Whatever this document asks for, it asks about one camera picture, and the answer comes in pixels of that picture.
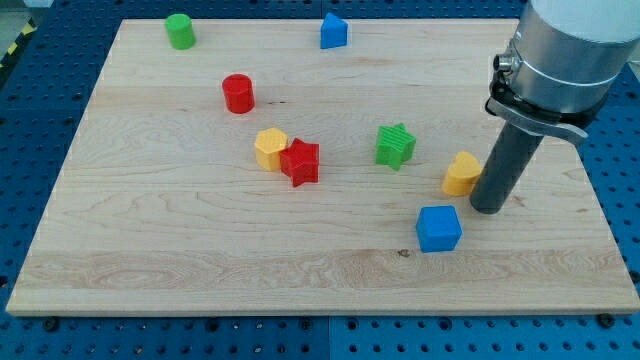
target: metal cylinder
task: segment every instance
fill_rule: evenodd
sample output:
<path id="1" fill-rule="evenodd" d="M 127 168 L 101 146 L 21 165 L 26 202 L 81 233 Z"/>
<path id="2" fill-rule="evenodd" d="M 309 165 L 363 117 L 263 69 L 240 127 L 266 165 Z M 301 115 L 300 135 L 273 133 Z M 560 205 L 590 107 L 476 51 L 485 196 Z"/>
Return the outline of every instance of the metal cylinder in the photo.
<path id="1" fill-rule="evenodd" d="M 543 109 L 578 113 L 597 104 L 640 40 L 640 1 L 531 0 L 507 53 L 507 85 Z"/>
<path id="2" fill-rule="evenodd" d="M 484 214 L 497 213 L 541 141 L 542 136 L 506 123 L 469 197 L 471 206 Z"/>

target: plastic block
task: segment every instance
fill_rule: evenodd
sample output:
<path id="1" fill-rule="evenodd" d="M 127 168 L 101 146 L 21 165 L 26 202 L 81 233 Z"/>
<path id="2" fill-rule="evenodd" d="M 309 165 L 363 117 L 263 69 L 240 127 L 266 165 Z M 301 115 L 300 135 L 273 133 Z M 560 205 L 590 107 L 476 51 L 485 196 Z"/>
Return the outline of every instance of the plastic block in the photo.
<path id="1" fill-rule="evenodd" d="M 473 154 L 462 151 L 447 169 L 442 182 L 442 191 L 451 196 L 465 196 L 471 194 L 478 181 L 482 167 Z"/>
<path id="2" fill-rule="evenodd" d="M 247 75 L 233 74 L 222 81 L 227 109 L 235 114 L 251 111 L 255 105 L 251 79 Z"/>
<path id="3" fill-rule="evenodd" d="M 349 25 L 346 21 L 328 13 L 320 27 L 320 48 L 346 46 L 348 28 Z"/>
<path id="4" fill-rule="evenodd" d="M 422 252 L 451 251 L 462 236 L 456 208 L 452 205 L 423 207 L 416 231 Z"/>
<path id="5" fill-rule="evenodd" d="M 258 132 L 256 142 L 256 161 L 267 171 L 280 170 L 280 152 L 287 148 L 289 137 L 278 128 Z"/>
<path id="6" fill-rule="evenodd" d="M 167 29 L 169 42 L 176 50 L 185 50 L 196 43 L 196 37 L 191 27 L 191 18 L 185 14 L 173 14 L 169 16 L 164 26 Z"/>
<path id="7" fill-rule="evenodd" d="M 320 145 L 295 138 L 291 146 L 280 152 L 282 172 L 291 178 L 293 187 L 305 182 L 318 182 Z"/>
<path id="8" fill-rule="evenodd" d="M 400 164 L 413 156 L 415 146 L 416 138 L 407 132 L 404 124 L 393 127 L 380 126 L 376 145 L 376 164 L 385 164 L 396 171 L 400 170 Z"/>

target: wooden board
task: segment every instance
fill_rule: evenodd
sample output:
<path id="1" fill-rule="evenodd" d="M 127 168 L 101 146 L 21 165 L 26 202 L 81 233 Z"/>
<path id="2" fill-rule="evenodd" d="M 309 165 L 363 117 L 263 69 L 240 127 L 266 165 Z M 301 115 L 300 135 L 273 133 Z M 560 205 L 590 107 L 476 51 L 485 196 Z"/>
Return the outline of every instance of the wooden board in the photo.
<path id="1" fill-rule="evenodd" d="M 18 316 L 624 313 L 640 304 L 575 149 L 545 139 L 503 210 L 440 191 L 461 150 L 486 159 L 483 111 L 513 21 L 123 22 L 38 227 L 8 311 Z M 220 84 L 254 80 L 234 115 Z M 380 125 L 418 138 L 395 172 Z M 259 130 L 321 144 L 320 183 L 255 163 Z M 419 251 L 423 206 L 454 204 L 464 237 Z"/>

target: blue block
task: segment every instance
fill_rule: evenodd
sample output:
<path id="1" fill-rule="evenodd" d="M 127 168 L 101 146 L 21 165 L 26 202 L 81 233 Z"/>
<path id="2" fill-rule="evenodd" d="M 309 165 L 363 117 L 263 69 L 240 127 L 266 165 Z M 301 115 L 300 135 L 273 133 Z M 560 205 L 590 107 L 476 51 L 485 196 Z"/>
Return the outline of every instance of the blue block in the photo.
<path id="1" fill-rule="evenodd" d="M 462 236 L 456 208 L 452 205 L 423 207 L 416 231 L 422 252 L 451 251 Z"/>
<path id="2" fill-rule="evenodd" d="M 328 13 L 320 27 L 320 48 L 329 49 L 347 45 L 349 25 L 339 17 Z"/>

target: green star block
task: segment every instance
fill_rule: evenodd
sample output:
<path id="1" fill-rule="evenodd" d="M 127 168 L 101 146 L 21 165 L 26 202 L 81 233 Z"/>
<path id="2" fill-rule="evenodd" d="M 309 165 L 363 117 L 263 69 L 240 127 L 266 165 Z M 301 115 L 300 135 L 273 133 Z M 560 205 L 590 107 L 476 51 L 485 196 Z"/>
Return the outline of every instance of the green star block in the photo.
<path id="1" fill-rule="evenodd" d="M 400 164 L 411 159 L 415 147 L 416 138 L 405 130 L 404 124 L 380 126 L 376 144 L 376 164 L 389 165 L 398 171 Z"/>

